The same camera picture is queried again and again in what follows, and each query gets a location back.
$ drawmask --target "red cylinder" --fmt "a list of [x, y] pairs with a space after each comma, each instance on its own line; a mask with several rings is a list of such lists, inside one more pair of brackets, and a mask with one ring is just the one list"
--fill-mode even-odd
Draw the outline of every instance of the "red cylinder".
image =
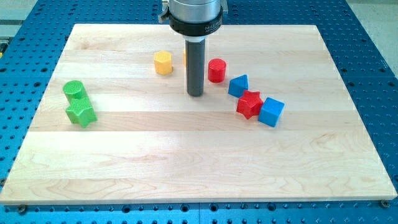
[[226, 63], [224, 60], [214, 58], [209, 61], [208, 79], [213, 83], [219, 83], [225, 79]]

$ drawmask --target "blue triangular block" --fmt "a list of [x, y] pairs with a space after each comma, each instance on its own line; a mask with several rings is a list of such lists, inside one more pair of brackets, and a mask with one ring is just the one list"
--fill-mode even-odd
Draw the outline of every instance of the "blue triangular block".
[[243, 91], [249, 89], [249, 81], [247, 75], [233, 78], [229, 81], [228, 94], [240, 98], [243, 96]]

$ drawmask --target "yellow hexagonal block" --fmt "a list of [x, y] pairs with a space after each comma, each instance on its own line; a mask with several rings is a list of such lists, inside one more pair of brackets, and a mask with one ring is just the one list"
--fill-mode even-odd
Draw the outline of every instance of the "yellow hexagonal block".
[[155, 53], [155, 71], [161, 75], [167, 75], [172, 72], [172, 54], [167, 51]]

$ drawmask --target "red block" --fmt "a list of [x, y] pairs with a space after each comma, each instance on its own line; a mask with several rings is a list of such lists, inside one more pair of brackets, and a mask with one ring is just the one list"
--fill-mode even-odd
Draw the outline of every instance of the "red block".
[[251, 92], [245, 90], [243, 96], [238, 100], [236, 112], [244, 115], [246, 119], [260, 114], [260, 109], [264, 102], [260, 98], [260, 92]]
[[209, 61], [207, 78], [213, 83], [219, 83], [225, 79], [226, 63], [224, 60], [214, 58]]

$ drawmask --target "blue optical breadboard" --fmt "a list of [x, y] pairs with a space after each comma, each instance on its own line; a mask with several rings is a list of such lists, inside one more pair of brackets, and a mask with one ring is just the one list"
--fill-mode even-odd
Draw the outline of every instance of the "blue optical breadboard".
[[[345, 1], [229, 0], [224, 24], [318, 27], [392, 183], [398, 186], [398, 81]], [[156, 24], [153, 0], [39, 0], [0, 59], [0, 185], [76, 23]], [[0, 206], [0, 224], [398, 223], [398, 200]]]

